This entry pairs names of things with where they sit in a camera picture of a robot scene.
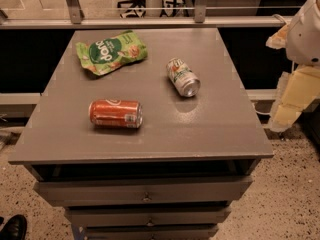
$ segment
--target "silver soda can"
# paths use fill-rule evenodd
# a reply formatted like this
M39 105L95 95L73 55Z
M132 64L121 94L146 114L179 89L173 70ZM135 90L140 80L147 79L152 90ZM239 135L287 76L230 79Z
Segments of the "silver soda can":
M167 73L181 96L192 97L199 91L200 80L184 61L171 59L167 64Z

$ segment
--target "terrazzo floor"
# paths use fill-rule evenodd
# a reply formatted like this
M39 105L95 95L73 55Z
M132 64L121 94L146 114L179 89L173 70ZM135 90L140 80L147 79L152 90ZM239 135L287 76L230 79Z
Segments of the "terrazzo floor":
M219 225L212 240L319 240L319 152L295 124L285 140L266 130L274 157L265 159L252 173L254 182L231 214ZM22 166L8 164L19 134L0 151L0 216L7 221L24 214L26 240L71 240L70 223L61 208L52 208L33 190L34 178Z

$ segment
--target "white robot part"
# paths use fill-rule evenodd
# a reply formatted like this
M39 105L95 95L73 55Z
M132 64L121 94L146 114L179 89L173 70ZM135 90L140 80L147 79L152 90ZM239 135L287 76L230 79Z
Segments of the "white robot part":
M307 0L293 17L286 53L297 64L320 67L320 0Z

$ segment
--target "chip bag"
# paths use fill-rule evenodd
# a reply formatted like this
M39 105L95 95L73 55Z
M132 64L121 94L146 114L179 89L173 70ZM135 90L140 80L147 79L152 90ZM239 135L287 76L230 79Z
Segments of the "chip bag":
M132 30L91 45L79 42L76 49L82 67L98 76L128 63L143 60L148 55L146 45Z

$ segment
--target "black shoe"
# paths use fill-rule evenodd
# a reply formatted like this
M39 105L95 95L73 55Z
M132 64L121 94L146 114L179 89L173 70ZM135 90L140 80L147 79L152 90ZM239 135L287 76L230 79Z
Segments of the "black shoe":
M4 225L0 240L24 240L27 232L27 220L23 215L15 215Z

